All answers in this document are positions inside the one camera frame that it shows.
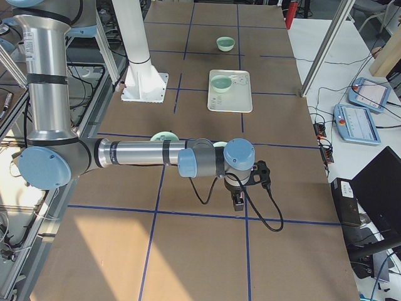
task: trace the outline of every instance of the label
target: label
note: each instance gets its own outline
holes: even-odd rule
[[[353,199],[353,191],[350,183],[341,181],[341,193],[344,197]]]
[[[24,33],[24,46],[26,61],[34,61],[36,59],[36,53],[32,32]]]

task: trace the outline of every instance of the wooden block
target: wooden block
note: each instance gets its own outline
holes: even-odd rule
[[[389,39],[374,63],[370,66],[370,73],[374,77],[386,77],[401,60],[401,28]]]

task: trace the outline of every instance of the robotic arm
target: robotic arm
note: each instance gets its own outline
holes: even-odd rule
[[[254,147],[244,139],[214,147],[206,139],[179,141],[162,137],[157,141],[111,142],[79,138],[70,127],[65,34],[71,27],[83,31],[96,26],[95,1],[7,1],[15,7],[14,17],[24,33],[34,124],[27,139],[29,147],[19,158],[19,170],[30,184],[55,189],[87,171],[109,165],[177,165],[183,177],[224,178],[235,210],[243,209],[246,185],[261,183],[269,188],[269,169],[263,161],[254,162]],[[123,14],[125,19],[134,20],[129,24],[125,19],[119,20],[125,45],[129,45],[130,67],[124,95],[139,97],[139,101],[153,94],[160,96],[159,90],[164,90],[166,83],[150,62],[139,1],[113,0],[113,4],[117,17]]]

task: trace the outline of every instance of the light green bowl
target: light green bowl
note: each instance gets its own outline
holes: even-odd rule
[[[232,80],[225,75],[216,75],[212,77],[211,85],[217,93],[225,93],[231,88]]]
[[[216,40],[217,47],[221,51],[230,51],[233,49],[234,45],[236,44],[235,40],[233,38],[230,38],[229,36],[221,36]]]

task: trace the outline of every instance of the metal frame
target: metal frame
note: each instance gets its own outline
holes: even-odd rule
[[[308,72],[308,75],[305,78],[305,82],[301,89],[301,96],[307,96],[313,81],[315,80],[322,64],[325,61],[326,55],[329,52],[344,20],[346,20],[348,14],[351,11],[352,6],[354,5],[355,0],[341,0],[340,5],[338,6],[337,12],[334,15],[333,21],[328,28],[325,38],[318,50],[318,53],[313,60],[313,64]]]

